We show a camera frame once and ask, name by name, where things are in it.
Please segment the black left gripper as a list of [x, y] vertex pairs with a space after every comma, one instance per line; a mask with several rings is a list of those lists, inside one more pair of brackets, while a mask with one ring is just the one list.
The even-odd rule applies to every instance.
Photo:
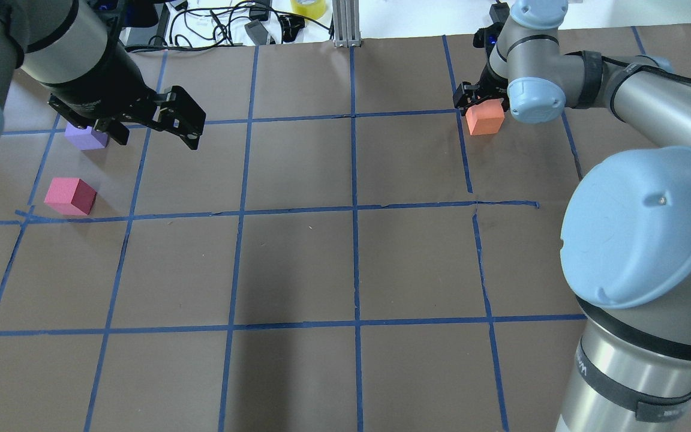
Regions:
[[47, 87], [55, 112], [69, 121], [81, 118], [84, 126], [94, 121], [94, 130], [118, 145], [127, 145], [130, 131], [121, 121], [129, 121], [175, 135], [190, 150], [199, 148], [206, 122], [200, 104], [180, 85], [156, 93], [121, 42], [107, 46], [83, 76]]

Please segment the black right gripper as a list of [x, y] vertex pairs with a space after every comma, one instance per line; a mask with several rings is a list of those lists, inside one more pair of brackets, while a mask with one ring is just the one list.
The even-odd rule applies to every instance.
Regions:
[[492, 24], [485, 28], [479, 28], [474, 34], [473, 46], [477, 49], [485, 49], [487, 63], [480, 74], [480, 79], [476, 84], [471, 82], [461, 82], [453, 90], [453, 106], [458, 110], [460, 116], [464, 116], [471, 107], [478, 106], [484, 101], [495, 98], [505, 98], [507, 79], [494, 71], [491, 65], [491, 55], [497, 54], [497, 39], [501, 35], [507, 18], [510, 16], [510, 8], [505, 2], [495, 2], [490, 5], [489, 16]]

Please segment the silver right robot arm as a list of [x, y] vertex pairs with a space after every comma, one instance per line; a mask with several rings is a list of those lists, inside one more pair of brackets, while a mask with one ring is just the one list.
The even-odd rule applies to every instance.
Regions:
[[496, 1], [474, 34], [487, 62], [453, 105], [526, 124], [607, 109], [653, 149], [609, 156], [579, 182], [560, 231], [564, 277], [587, 318], [557, 431], [672, 431], [691, 406], [691, 77], [666, 58], [562, 54], [566, 1]]

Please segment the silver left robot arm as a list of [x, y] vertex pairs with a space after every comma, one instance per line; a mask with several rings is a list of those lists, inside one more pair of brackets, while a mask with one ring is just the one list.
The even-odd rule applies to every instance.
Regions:
[[198, 148], [206, 114], [181, 86], [145, 84], [119, 36], [159, 23], [156, 1], [0, 1], [0, 136], [14, 72], [50, 92], [49, 106], [75, 128], [126, 145], [127, 124], [165, 131]]

